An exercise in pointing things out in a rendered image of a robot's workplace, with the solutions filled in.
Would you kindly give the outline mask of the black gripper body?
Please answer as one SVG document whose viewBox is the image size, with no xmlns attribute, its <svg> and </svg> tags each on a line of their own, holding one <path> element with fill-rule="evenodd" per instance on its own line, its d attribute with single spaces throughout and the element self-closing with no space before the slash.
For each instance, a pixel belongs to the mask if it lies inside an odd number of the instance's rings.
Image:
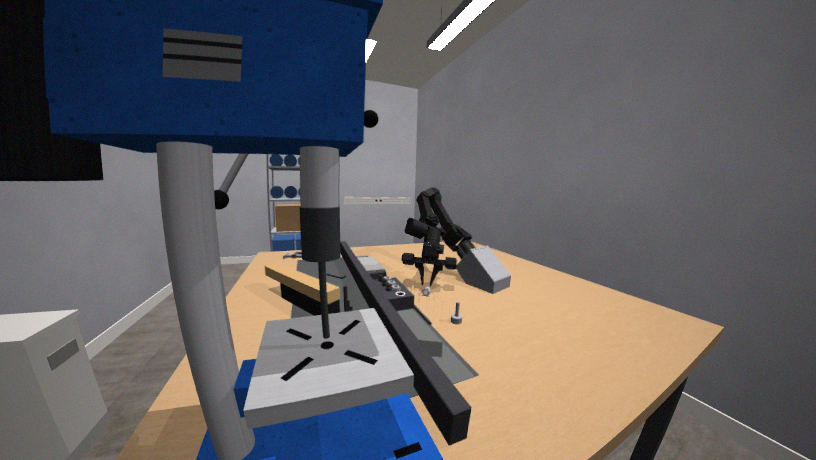
<svg viewBox="0 0 816 460">
<path fill-rule="evenodd" d="M 438 241 L 431 240 L 431 239 L 424 240 L 423 245 L 425 245 L 425 243 L 429 243 L 429 246 L 435 246 L 435 244 L 440 244 Z M 451 270 L 456 270 L 456 266 L 457 266 L 457 259 L 453 258 L 453 257 L 446 257 L 445 260 L 441 260 L 441 259 L 437 259 L 435 256 L 432 256 L 432 255 L 425 255 L 423 257 L 415 257 L 413 253 L 403 253 L 401 260 L 402 260 L 403 264 L 405 264 L 405 265 L 413 265 L 414 262 L 421 262 L 423 264 L 424 263 L 426 263 L 426 264 L 440 264 L 440 265 L 445 265 L 446 269 L 451 269 Z M 431 261 L 433 261 L 433 262 L 431 262 Z M 452 267 L 452 266 L 454 266 L 454 267 Z"/>
</svg>

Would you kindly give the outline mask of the grey flanged peg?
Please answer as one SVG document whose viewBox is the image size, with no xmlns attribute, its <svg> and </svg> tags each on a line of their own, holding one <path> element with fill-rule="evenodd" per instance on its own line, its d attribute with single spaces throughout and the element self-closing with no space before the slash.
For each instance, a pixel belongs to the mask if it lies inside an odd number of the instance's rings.
<svg viewBox="0 0 816 460">
<path fill-rule="evenodd" d="M 460 307 L 460 302 L 456 301 L 455 313 L 451 315 L 451 323 L 453 323 L 453 324 L 461 324 L 462 323 L 462 317 L 463 316 L 461 314 L 459 314 L 459 307 Z"/>
</svg>

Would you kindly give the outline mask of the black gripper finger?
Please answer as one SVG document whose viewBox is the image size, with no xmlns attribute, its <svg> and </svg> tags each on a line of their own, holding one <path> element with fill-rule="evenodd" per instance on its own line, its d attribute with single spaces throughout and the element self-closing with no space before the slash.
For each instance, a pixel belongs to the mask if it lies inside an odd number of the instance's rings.
<svg viewBox="0 0 816 460">
<path fill-rule="evenodd" d="M 439 267 L 440 267 L 440 268 L 439 268 Z M 439 270 L 438 270 L 438 269 L 439 269 Z M 434 278 L 436 277 L 435 275 L 437 275 L 437 274 L 438 274 L 438 272 L 439 272 L 439 271 L 442 271 L 442 270 L 443 270 L 443 265 L 440 265 L 440 264 L 434 264 L 433 271 L 432 271 L 432 275 L 431 275 L 431 280 L 430 280 L 430 286 L 432 285 L 433 280 L 434 280 Z M 438 271 L 438 272 L 437 272 L 437 271 Z"/>
<path fill-rule="evenodd" d="M 421 284 L 423 285 L 423 283 L 424 283 L 424 266 L 423 266 L 423 263 L 421 263 L 421 262 L 414 262 L 414 264 L 415 264 L 415 267 L 419 269 L 419 272 L 420 272 L 420 278 L 421 278 Z"/>
</svg>

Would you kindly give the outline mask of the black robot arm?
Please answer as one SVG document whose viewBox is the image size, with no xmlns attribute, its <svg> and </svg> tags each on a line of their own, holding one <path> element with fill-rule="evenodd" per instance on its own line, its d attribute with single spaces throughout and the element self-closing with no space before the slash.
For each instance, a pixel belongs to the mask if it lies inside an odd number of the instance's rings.
<svg viewBox="0 0 816 460">
<path fill-rule="evenodd" d="M 437 188 L 433 187 L 422 191 L 416 200 L 420 210 L 420 219 L 418 221 L 409 217 L 405 227 L 405 233 L 419 239 L 424 237 L 424 240 L 436 240 L 439 243 L 441 235 L 444 243 L 453 252 L 457 251 L 458 256 L 462 259 L 470 249 L 476 247 L 470 240 L 472 239 L 471 234 L 460 226 L 453 224 L 441 203 L 441 198 L 441 194 Z M 442 226 L 441 228 L 436 227 L 438 223 Z M 458 242 L 459 244 L 455 246 Z M 443 254 L 443 252 L 444 245 L 435 244 L 435 246 L 429 246 L 429 243 L 425 243 L 422 249 L 422 257 L 432 255 L 439 259 L 439 254 Z"/>
</svg>

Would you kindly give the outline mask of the black long square bar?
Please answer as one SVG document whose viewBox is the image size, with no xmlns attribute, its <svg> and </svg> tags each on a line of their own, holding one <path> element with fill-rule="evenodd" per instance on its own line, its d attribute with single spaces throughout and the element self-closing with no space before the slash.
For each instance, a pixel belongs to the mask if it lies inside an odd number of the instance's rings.
<svg viewBox="0 0 816 460">
<path fill-rule="evenodd" d="M 369 308 L 375 308 L 414 373 L 414 388 L 448 445 L 467 438 L 471 406 L 407 326 L 346 241 L 341 255 Z"/>
</svg>

